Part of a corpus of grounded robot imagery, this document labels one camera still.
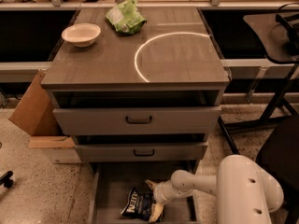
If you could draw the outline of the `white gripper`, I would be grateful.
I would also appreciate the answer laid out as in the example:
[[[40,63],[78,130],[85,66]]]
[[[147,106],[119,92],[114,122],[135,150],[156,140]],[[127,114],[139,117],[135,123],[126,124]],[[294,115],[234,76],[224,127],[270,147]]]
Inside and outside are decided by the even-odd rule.
[[[151,215],[149,223],[154,223],[163,213],[164,204],[170,203],[179,197],[180,191],[173,187],[170,180],[156,183],[151,180],[146,180],[145,183],[153,190],[153,196],[157,203],[151,206]]]

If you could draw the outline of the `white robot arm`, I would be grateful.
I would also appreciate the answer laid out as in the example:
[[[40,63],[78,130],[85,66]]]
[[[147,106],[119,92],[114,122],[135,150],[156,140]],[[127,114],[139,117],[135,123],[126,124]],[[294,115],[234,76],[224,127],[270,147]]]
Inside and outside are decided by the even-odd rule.
[[[224,158],[215,175],[194,175],[176,170],[169,180],[147,182],[153,192],[149,221],[155,222],[164,206],[192,196],[197,190],[217,198],[218,224],[272,224],[270,214],[284,201],[278,181],[255,161],[242,156]]]

